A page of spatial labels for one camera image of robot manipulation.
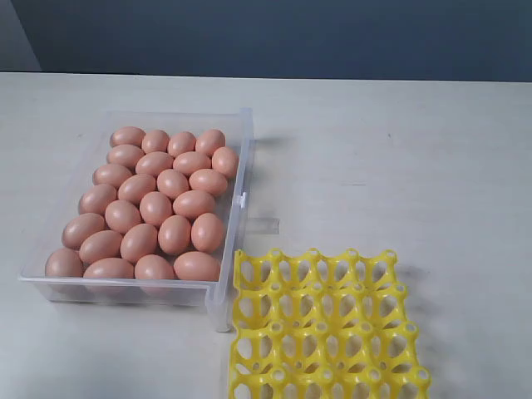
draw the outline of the yellow egg tray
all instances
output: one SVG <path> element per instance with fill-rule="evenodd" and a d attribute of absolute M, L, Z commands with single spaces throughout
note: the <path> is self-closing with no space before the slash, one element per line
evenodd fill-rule
<path fill-rule="evenodd" d="M 235 253 L 229 398 L 427 398 L 395 252 Z"/>

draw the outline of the clear plastic container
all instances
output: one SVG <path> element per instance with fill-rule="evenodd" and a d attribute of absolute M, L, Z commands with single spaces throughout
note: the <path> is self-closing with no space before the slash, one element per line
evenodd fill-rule
<path fill-rule="evenodd" d="M 198 135 L 210 128 L 221 129 L 227 146 L 239 154 L 239 170 L 229 182 L 226 193 L 217 200 L 217 215 L 226 227 L 223 248 L 214 254 L 221 261 L 218 282 L 183 280 L 134 280 L 126 278 L 52 278 L 44 275 L 44 266 L 51 252 L 60 248 L 62 230 L 77 213 L 80 197 L 92 186 L 92 173 L 106 163 L 111 133 L 122 126 L 139 126 L 145 130 L 163 129 L 172 135 L 192 131 Z M 229 293 L 233 281 L 234 251 L 244 240 L 246 199 L 253 165 L 253 116 L 244 108 L 238 114 L 180 114 L 152 112 L 109 112 L 103 121 L 102 133 L 87 149 L 74 171 L 68 186 L 48 218 L 39 240 L 34 245 L 20 274 L 22 281 L 33 283 L 50 301 L 81 303 L 138 303 L 207 307 L 218 331 L 229 329 Z M 104 293 L 93 293 L 87 287 L 109 287 Z M 143 288 L 159 288 L 149 295 Z"/>

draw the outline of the table surface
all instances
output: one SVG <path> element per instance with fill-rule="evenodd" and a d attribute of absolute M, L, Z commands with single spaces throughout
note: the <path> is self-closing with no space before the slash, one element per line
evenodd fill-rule
<path fill-rule="evenodd" d="M 532 85 L 3 73 L 0 397 L 224 397 L 204 309 L 53 304 L 17 274 L 104 112 L 243 106 L 249 216 L 280 219 L 245 249 L 396 250 L 431 397 L 532 396 Z"/>

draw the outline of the egg tray corner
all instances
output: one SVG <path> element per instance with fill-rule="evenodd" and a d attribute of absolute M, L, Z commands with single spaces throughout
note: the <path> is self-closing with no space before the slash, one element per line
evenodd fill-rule
<path fill-rule="evenodd" d="M 417 361 L 396 261 L 391 250 L 236 251 L 228 398 L 427 398 L 431 378 Z"/>

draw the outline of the egg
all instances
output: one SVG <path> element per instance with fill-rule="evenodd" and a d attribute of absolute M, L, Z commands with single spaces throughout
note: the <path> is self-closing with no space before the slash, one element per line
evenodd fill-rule
<path fill-rule="evenodd" d="M 48 277 L 81 277 L 83 264 L 76 251 L 61 248 L 48 257 L 44 274 Z"/>
<path fill-rule="evenodd" d="M 239 168 L 239 156 L 229 147 L 220 147 L 213 154 L 212 165 L 214 170 L 233 179 Z"/>
<path fill-rule="evenodd" d="M 112 185 L 95 185 L 81 198 L 77 205 L 80 214 L 104 214 L 108 204 L 116 200 L 116 189 Z"/>
<path fill-rule="evenodd" d="M 141 173 L 131 176 L 118 189 L 118 199 L 129 201 L 132 204 L 140 204 L 140 200 L 157 187 L 155 177 Z"/>
<path fill-rule="evenodd" d="M 124 236 L 120 253 L 122 258 L 135 264 L 145 255 L 157 250 L 157 229 L 151 224 L 138 224 Z"/>
<path fill-rule="evenodd" d="M 195 219 L 201 214 L 214 212 L 214 197 L 201 190 L 191 190 L 177 197 L 173 203 L 174 212 L 188 219 Z"/>
<path fill-rule="evenodd" d="M 171 200 L 189 190 L 189 181 L 177 170 L 167 169 L 157 176 L 157 189 Z"/>
<path fill-rule="evenodd" d="M 185 176 L 190 176 L 200 169 L 209 169 L 210 166 L 210 158 L 199 152 L 185 152 L 177 155 L 173 164 L 174 169 Z"/>
<path fill-rule="evenodd" d="M 202 214 L 192 224 L 190 239 L 196 249 L 212 253 L 224 241 L 224 223 L 215 214 Z"/>
<path fill-rule="evenodd" d="M 100 166 L 92 175 L 92 182 L 95 185 L 106 183 L 116 189 L 120 187 L 133 174 L 129 169 L 122 165 L 107 164 Z"/>
<path fill-rule="evenodd" d="M 213 156 L 214 152 L 225 146 L 225 135 L 218 129 L 205 131 L 196 140 L 196 151 L 202 154 Z"/>
<path fill-rule="evenodd" d="M 172 204 L 166 195 L 154 191 L 140 201 L 140 214 L 146 223 L 159 227 L 172 215 Z"/>
<path fill-rule="evenodd" d="M 141 280 L 173 280 L 174 269 L 158 255 L 146 255 L 135 266 L 135 278 Z"/>
<path fill-rule="evenodd" d="M 173 280 L 174 268 L 158 255 L 146 255 L 135 265 L 135 278 L 139 280 Z M 169 287 L 140 287 L 148 295 L 161 297 L 170 292 Z"/>
<path fill-rule="evenodd" d="M 118 199 L 107 206 L 106 222 L 111 230 L 125 234 L 141 222 L 139 210 L 132 203 Z"/>
<path fill-rule="evenodd" d="M 113 147 L 107 154 L 107 162 L 134 169 L 140 158 L 144 156 L 144 151 L 136 145 L 120 144 Z"/>
<path fill-rule="evenodd" d="M 149 131 L 142 140 L 141 148 L 146 154 L 156 151 L 166 152 L 169 140 L 170 138 L 165 131 L 161 131 L 159 129 Z"/>
<path fill-rule="evenodd" d="M 159 246 L 168 255 L 179 255 L 190 244 L 190 222 L 178 214 L 170 216 L 159 229 Z"/>
<path fill-rule="evenodd" d="M 86 268 L 84 278 L 134 278 L 135 268 L 127 260 L 122 258 L 100 259 Z M 125 287 L 120 286 L 99 286 L 86 285 L 86 288 L 93 293 L 104 293 L 115 295 Z"/>
<path fill-rule="evenodd" d="M 203 252 L 187 252 L 174 261 L 174 271 L 181 280 L 218 281 L 219 261 Z"/>
<path fill-rule="evenodd" d="M 100 214 L 80 214 L 66 225 L 61 241 L 67 248 L 79 249 L 83 241 L 105 227 L 106 221 Z"/>
<path fill-rule="evenodd" d="M 138 174 L 146 173 L 157 177 L 163 170 L 170 169 L 173 162 L 174 158 L 165 152 L 150 152 L 140 158 L 136 164 L 135 172 Z"/>
<path fill-rule="evenodd" d="M 80 247 L 80 259 L 86 264 L 93 264 L 100 259 L 114 258 L 120 254 L 122 235 L 113 230 L 94 233 L 83 241 Z"/>
<path fill-rule="evenodd" d="M 192 190 L 207 191 L 214 197 L 222 195 L 227 190 L 225 176 L 212 169 L 195 171 L 189 178 L 189 185 Z"/>
<path fill-rule="evenodd" d="M 111 136 L 111 147 L 121 144 L 132 144 L 140 147 L 142 139 L 144 139 L 145 132 L 134 126 L 126 126 L 115 131 Z"/>
<path fill-rule="evenodd" d="M 173 135 L 168 142 L 168 153 L 174 158 L 185 152 L 194 151 L 196 138 L 189 131 L 181 131 Z"/>

